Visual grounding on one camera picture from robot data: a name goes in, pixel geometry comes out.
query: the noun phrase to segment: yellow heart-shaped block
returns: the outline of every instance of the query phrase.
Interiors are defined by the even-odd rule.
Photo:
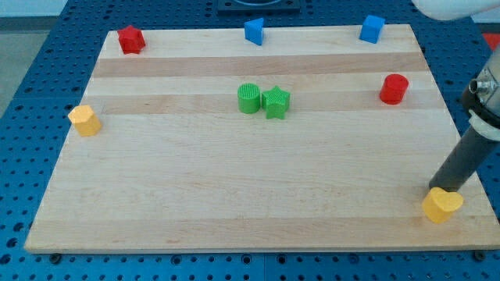
[[[433,187],[423,199],[422,209],[432,222],[443,223],[462,205],[463,197],[458,192],[448,192],[440,187]]]

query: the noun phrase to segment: blue block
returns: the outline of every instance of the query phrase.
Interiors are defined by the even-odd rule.
[[[262,45],[264,40],[264,18],[250,20],[245,23],[245,39],[257,45]]]
[[[361,34],[359,39],[363,41],[368,41],[370,43],[376,44],[384,27],[385,19],[378,16],[368,15],[365,21],[362,23]]]

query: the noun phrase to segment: yellow block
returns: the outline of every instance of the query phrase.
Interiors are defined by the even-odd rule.
[[[94,136],[102,127],[90,105],[78,105],[68,118],[82,137]]]
[[[463,197],[459,193],[433,187],[423,199],[422,209],[432,222],[443,223],[449,220],[462,204]]]

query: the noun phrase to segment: toy block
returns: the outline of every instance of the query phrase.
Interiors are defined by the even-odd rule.
[[[82,137],[94,136],[102,127],[90,105],[79,105],[73,108],[68,118]]]
[[[463,197],[459,193],[433,187],[423,199],[422,209],[432,222],[443,223],[449,220],[462,205]]]
[[[276,95],[280,98],[283,98],[285,100],[285,111],[288,110],[290,107],[290,93],[287,91],[281,90],[278,86],[274,86],[273,89],[269,91],[264,91],[262,93],[262,108],[266,109],[267,106],[267,98],[270,95]]]
[[[245,39],[257,45],[262,45],[264,40],[264,18],[250,20],[245,23]]]
[[[382,27],[384,27],[384,24],[385,19],[378,16],[368,15],[365,21],[362,23],[359,39],[376,44],[378,42],[378,38],[380,37],[380,32],[382,31]]]
[[[275,86],[262,93],[262,107],[266,110],[266,118],[284,119],[284,113],[290,107],[290,93]]]
[[[391,74],[385,77],[384,85],[380,90],[380,99],[388,105],[399,104],[405,96],[409,81],[400,74]]]
[[[260,109],[260,89],[255,84],[242,84],[237,89],[237,105],[241,112],[252,114]]]
[[[130,53],[139,54],[141,49],[146,46],[142,31],[131,25],[118,30],[118,41],[125,55]]]

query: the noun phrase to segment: metal base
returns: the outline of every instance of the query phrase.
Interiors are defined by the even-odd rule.
[[[217,13],[300,12],[300,0],[219,0]]]

